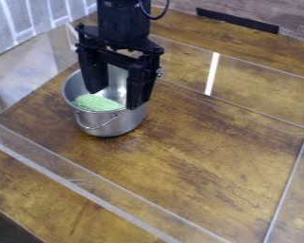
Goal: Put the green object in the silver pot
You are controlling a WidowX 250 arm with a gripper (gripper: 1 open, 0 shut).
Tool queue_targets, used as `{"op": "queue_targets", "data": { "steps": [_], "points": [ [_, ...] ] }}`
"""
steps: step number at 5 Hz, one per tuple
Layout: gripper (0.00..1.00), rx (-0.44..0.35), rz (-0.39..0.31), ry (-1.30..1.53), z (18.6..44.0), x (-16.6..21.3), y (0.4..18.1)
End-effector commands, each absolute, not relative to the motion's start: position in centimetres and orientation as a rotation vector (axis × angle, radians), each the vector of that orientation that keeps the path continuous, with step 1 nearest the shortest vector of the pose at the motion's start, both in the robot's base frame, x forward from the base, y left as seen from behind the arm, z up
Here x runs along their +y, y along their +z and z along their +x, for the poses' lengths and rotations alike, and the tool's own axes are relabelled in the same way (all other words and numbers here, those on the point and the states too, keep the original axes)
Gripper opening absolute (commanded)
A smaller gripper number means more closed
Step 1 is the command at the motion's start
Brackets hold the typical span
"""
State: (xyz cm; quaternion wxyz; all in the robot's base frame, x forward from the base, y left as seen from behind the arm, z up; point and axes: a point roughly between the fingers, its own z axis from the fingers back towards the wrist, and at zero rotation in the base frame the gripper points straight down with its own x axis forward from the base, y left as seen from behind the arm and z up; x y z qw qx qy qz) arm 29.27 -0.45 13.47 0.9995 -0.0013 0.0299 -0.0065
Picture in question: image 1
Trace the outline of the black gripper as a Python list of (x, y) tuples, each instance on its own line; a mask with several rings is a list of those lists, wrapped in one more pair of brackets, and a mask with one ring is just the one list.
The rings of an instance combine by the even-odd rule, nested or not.
[[(99, 51), (110, 47), (114, 51), (127, 49), (147, 55), (164, 52), (150, 39), (151, 22), (166, 13), (152, 15), (152, 0), (96, 0), (98, 25), (79, 24), (78, 54), (84, 84), (91, 94), (110, 85), (108, 65), (100, 60)], [(150, 101), (156, 72), (132, 65), (127, 79), (127, 108), (138, 109)]]

